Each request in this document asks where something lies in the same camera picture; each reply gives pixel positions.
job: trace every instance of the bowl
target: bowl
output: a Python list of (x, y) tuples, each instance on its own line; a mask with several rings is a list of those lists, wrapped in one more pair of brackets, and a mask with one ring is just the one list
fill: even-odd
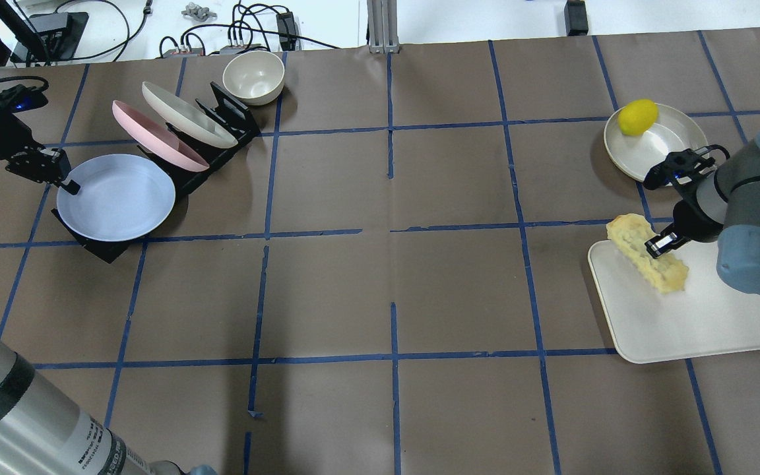
[(657, 120), (642, 135), (633, 137), (621, 132), (618, 116), (623, 108), (609, 117), (603, 129), (603, 141), (612, 162), (640, 183), (649, 169), (663, 162), (667, 154), (685, 148), (697, 150), (709, 144), (703, 130), (684, 112), (664, 104), (657, 106)]
[(277, 54), (248, 51), (233, 58), (222, 73), (224, 89), (250, 106), (272, 102), (283, 91), (286, 68)]

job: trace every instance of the bread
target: bread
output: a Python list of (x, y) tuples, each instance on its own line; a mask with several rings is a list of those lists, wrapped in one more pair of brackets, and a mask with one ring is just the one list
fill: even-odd
[(606, 225), (606, 233), (615, 246), (637, 267), (647, 282), (661, 294), (685, 289), (688, 267), (667, 253), (653, 259), (645, 247), (655, 236), (645, 217), (639, 214), (621, 214)]

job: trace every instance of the dish rack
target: dish rack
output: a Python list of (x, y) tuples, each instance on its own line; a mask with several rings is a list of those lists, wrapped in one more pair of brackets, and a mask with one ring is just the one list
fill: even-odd
[[(257, 121), (254, 120), (253, 115), (251, 115), (251, 110), (248, 109), (245, 104), (236, 100), (219, 84), (211, 82), (210, 87), (213, 90), (216, 99), (217, 105), (215, 108), (208, 108), (208, 106), (203, 105), (201, 100), (198, 99), (195, 100), (195, 103), (199, 105), (208, 117), (216, 121), (220, 126), (223, 126), (225, 130), (236, 138), (236, 145), (230, 148), (213, 147), (212, 145), (200, 142), (198, 139), (194, 139), (189, 135), (186, 135), (186, 133), (175, 129), (172, 124), (166, 123), (166, 127), (168, 127), (175, 136), (192, 147), (193, 150), (198, 152), (200, 156), (206, 160), (209, 164), (207, 170), (203, 172), (190, 172), (184, 170), (166, 162), (156, 154), (139, 146), (139, 150), (145, 154), (146, 158), (151, 160), (151, 162), (156, 163), (156, 165), (172, 179), (172, 183), (175, 184), (176, 204), (178, 201), (198, 189), (198, 187), (207, 181), (207, 178), (209, 178), (210, 175), (219, 171), (219, 169), (229, 162), (239, 150), (245, 147), (245, 145), (248, 145), (248, 143), (251, 142), (251, 139), (260, 135), (260, 128), (257, 126)], [(115, 259), (124, 253), (132, 243), (142, 239), (137, 238), (129, 241), (99, 241), (96, 239), (90, 239), (89, 237), (78, 234), (78, 232), (73, 231), (72, 228), (67, 226), (61, 219), (60, 213), (56, 208), (51, 210), (51, 213), (54, 214), (58, 222), (69, 231), (69, 234), (78, 241), (81, 247), (108, 264), (114, 262)]]

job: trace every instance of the lemon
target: lemon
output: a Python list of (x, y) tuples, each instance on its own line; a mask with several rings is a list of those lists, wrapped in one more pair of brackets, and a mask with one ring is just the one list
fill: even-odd
[(617, 117), (617, 125), (624, 135), (642, 135), (658, 118), (658, 106), (649, 99), (628, 103)]

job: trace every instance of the white floor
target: white floor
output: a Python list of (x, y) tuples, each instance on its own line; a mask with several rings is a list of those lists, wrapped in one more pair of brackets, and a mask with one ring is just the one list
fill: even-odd
[[(34, 15), (51, 12), (63, 0), (19, 2), (25, 5), (28, 15)], [(208, 23), (229, 23), (235, 0), (197, 2), (218, 13), (219, 18)], [(116, 3), (135, 29), (142, 18), (144, 0), (117, 0)], [(153, 15), (121, 59), (157, 57), (160, 38), (177, 38), (182, 31), (199, 24), (181, 16), (181, 10), (188, 3), (189, 0), (154, 0)], [(299, 33), (304, 36), (342, 48), (365, 44), (367, 7), (364, 0), (278, 0), (278, 3), (295, 12)], [(401, 43), (564, 36), (564, 5), (565, 0), (398, 0), (398, 35)], [(760, 1), (757, 0), (588, 0), (587, 9), (592, 35), (760, 26)], [(78, 2), (64, 11), (90, 13), (79, 56), (102, 51), (126, 37), (119, 13), (109, 5)], [(263, 13), (259, 18), (266, 30), (276, 30), (274, 13)], [(15, 44), (13, 35), (1, 21), (0, 33), (6, 44)], [(203, 28), (196, 33), (202, 36), (208, 52), (227, 43), (224, 28)], [(274, 49), (276, 37), (270, 40)], [(302, 42), (301, 47), (323, 48), (310, 42)], [(115, 52), (95, 61), (109, 61), (114, 56)]]

